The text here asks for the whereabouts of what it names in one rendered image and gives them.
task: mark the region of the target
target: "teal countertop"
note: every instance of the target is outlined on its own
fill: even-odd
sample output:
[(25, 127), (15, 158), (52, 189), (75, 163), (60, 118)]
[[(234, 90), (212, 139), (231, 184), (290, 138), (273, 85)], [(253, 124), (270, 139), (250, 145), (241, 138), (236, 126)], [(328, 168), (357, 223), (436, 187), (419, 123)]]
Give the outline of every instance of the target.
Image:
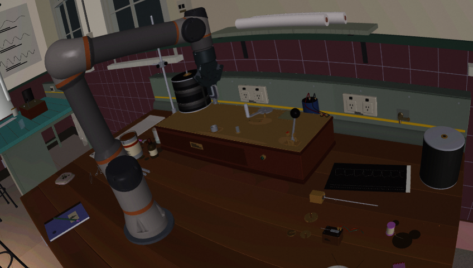
[[(47, 111), (35, 117), (33, 120), (21, 115), (18, 111), (18, 116), (0, 128), (0, 154), (10, 149), (14, 145), (20, 143), (27, 137), (35, 134), (37, 131), (43, 129), (47, 125), (53, 123), (62, 116), (72, 113), (72, 108), (66, 99), (56, 98), (42, 98), (46, 102)], [(13, 118), (12, 115), (0, 121), (0, 125)], [(23, 120), (25, 127), (20, 128), (19, 121)]]

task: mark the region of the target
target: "black stool leg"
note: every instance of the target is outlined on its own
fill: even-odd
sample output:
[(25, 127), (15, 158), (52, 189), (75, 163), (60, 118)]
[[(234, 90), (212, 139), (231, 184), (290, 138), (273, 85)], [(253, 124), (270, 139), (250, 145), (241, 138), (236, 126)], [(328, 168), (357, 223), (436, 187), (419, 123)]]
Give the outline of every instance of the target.
[(23, 265), (24, 268), (28, 268), (28, 266), (26, 266), (26, 264), (24, 264), (21, 260), (18, 259), (18, 257), (10, 251), (10, 249), (8, 249), (7, 246), (5, 246), (4, 243), (2, 243), (2, 241), (0, 241), (0, 245), (2, 245), (3, 248), (5, 248), (7, 250), (7, 252), (10, 254), (10, 256), (12, 256), (12, 259), (15, 258), (15, 260), (17, 260), (21, 265)]
[(18, 208), (18, 206), (14, 203), (14, 201), (12, 200), (10, 195), (7, 193), (7, 189), (5, 189), (2, 186), (2, 184), (0, 184), (0, 189), (1, 189), (1, 191), (3, 191), (2, 196), (3, 196), (3, 198), (5, 198), (5, 201), (7, 202), (7, 204), (9, 204), (9, 202), (8, 202), (7, 198), (5, 197), (5, 194), (8, 196), (8, 198), (10, 198), (10, 201), (15, 205), (15, 208)]

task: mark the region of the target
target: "teal table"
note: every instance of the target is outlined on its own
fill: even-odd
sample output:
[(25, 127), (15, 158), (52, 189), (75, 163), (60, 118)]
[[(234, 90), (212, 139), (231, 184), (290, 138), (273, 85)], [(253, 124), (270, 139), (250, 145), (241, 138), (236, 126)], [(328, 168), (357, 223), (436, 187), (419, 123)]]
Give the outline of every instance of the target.
[[(62, 147), (54, 124), (73, 113), (66, 99), (42, 98), (46, 102), (47, 111), (33, 120), (21, 115), (0, 128), (0, 155), (7, 165), (13, 181), (21, 195), (24, 195), (39, 183), (57, 172), (47, 146), (57, 141)], [(0, 125), (13, 118), (9, 116), (0, 122)], [(23, 120), (25, 127), (20, 127)], [(52, 127), (55, 140), (45, 144), (41, 132)]]

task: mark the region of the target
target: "smoked paper chart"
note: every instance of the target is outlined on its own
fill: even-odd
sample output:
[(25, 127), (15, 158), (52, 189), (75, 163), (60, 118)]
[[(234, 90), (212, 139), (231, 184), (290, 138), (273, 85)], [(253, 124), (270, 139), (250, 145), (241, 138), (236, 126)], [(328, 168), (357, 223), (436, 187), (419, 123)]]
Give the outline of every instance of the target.
[(3, 78), (41, 60), (28, 5), (0, 12), (0, 71)]

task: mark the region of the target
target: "floor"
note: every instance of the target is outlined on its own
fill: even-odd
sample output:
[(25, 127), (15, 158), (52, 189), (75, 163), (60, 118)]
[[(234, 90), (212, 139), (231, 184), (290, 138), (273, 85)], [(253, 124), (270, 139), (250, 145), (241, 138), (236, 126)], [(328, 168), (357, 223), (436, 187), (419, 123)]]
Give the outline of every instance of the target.
[[(61, 142), (62, 147), (54, 146), (49, 151), (58, 169), (89, 150), (89, 146), (84, 146), (75, 134)], [(29, 268), (62, 267), (31, 221), (11, 177), (3, 180), (1, 184), (7, 189), (18, 208), (11, 203), (7, 205), (1, 198), (0, 218), (3, 222), (0, 223), (0, 240)], [(470, 268), (473, 263), (473, 223), (460, 221), (456, 247), (453, 268)], [(0, 267), (8, 267), (9, 262), (8, 254), (0, 254)], [(21, 267), (16, 260), (11, 266), (11, 268)]]

